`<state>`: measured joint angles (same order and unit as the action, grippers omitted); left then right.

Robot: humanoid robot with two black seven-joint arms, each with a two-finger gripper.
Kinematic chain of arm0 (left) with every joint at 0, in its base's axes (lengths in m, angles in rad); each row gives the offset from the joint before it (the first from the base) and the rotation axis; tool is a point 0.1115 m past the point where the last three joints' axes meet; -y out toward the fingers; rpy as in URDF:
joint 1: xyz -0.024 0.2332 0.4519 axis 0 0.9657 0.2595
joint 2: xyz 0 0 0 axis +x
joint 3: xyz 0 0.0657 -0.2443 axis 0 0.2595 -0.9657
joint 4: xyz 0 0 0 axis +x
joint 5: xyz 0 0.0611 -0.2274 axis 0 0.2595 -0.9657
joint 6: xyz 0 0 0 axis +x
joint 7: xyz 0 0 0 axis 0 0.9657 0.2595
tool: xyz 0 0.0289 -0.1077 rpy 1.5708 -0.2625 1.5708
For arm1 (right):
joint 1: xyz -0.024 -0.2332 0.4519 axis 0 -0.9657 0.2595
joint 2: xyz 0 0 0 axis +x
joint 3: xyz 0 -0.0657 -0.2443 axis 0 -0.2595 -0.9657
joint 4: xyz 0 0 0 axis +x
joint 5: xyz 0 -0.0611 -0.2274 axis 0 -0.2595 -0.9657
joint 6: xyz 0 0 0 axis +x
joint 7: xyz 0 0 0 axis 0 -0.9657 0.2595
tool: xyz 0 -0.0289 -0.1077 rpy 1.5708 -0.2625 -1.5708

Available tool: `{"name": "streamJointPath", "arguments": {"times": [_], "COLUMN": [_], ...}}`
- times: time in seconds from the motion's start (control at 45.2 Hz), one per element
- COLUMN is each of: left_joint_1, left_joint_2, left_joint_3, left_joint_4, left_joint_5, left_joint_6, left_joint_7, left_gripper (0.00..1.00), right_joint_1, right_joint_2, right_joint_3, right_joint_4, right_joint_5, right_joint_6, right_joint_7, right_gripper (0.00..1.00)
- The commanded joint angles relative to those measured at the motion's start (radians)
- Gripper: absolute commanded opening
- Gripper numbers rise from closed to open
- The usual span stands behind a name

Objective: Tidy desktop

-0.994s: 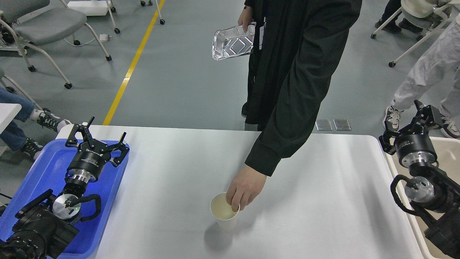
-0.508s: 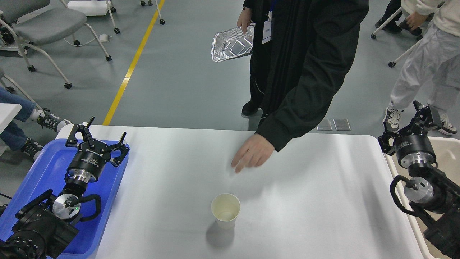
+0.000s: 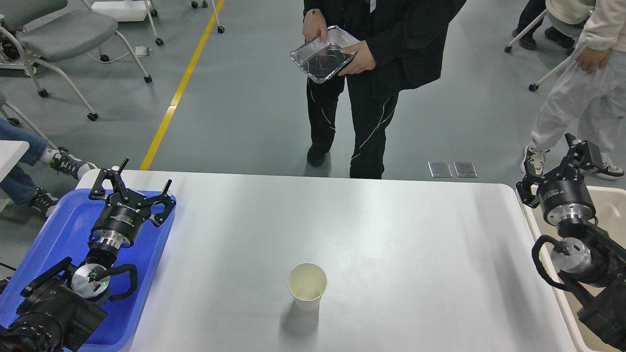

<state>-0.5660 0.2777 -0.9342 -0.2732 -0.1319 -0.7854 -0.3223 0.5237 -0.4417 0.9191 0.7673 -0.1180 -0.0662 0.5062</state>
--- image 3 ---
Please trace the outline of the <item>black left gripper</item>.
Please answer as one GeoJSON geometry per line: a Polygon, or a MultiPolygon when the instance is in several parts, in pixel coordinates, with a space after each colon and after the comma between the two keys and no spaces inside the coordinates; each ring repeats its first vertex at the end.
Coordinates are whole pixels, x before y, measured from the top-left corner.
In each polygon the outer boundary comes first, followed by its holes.
{"type": "Polygon", "coordinates": [[[117,170],[101,169],[88,196],[91,200],[105,200],[105,207],[91,228],[91,234],[96,239],[113,232],[122,235],[121,247],[123,248],[134,245],[146,219],[155,227],[161,227],[177,204],[168,193],[172,179],[168,179],[160,194],[151,198],[147,198],[143,193],[129,193],[121,178],[121,173],[128,161],[128,158],[124,158],[117,170]],[[106,180],[110,181],[114,192],[107,197],[105,197],[103,187],[106,180]],[[152,206],[154,205],[163,205],[163,211],[153,214],[152,206]]]}

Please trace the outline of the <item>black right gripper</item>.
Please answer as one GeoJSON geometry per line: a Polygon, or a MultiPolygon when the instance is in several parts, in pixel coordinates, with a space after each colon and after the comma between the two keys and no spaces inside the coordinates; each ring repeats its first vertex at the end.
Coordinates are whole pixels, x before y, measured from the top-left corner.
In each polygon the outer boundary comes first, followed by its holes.
{"type": "Polygon", "coordinates": [[[523,178],[516,184],[521,202],[532,209],[540,205],[543,219],[550,225],[558,225],[569,218],[590,220],[596,216],[585,176],[603,167],[599,147],[570,133],[565,134],[565,139],[569,149],[565,155],[564,176],[557,175],[558,168],[538,176],[534,174],[534,167],[522,166],[523,178]]]}

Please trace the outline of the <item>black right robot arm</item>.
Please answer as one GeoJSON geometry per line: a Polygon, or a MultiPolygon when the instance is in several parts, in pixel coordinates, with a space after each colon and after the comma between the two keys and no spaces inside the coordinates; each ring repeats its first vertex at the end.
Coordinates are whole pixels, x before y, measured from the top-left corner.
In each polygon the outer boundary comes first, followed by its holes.
{"type": "Polygon", "coordinates": [[[625,249],[597,225],[596,207],[585,174],[601,167],[593,143],[565,135],[569,149],[561,163],[543,176],[525,175],[516,184],[521,202],[541,208],[558,238],[541,235],[531,256],[539,276],[570,292],[581,303],[578,319],[601,341],[625,350],[625,249]]]}

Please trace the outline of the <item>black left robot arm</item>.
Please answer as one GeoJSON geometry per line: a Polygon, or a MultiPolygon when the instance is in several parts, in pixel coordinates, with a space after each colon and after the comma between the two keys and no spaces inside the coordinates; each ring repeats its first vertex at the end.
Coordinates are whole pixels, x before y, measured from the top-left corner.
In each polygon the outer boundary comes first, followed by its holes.
{"type": "Polygon", "coordinates": [[[134,333],[177,202],[123,169],[61,198],[1,295],[3,352],[115,352],[134,333]]]}

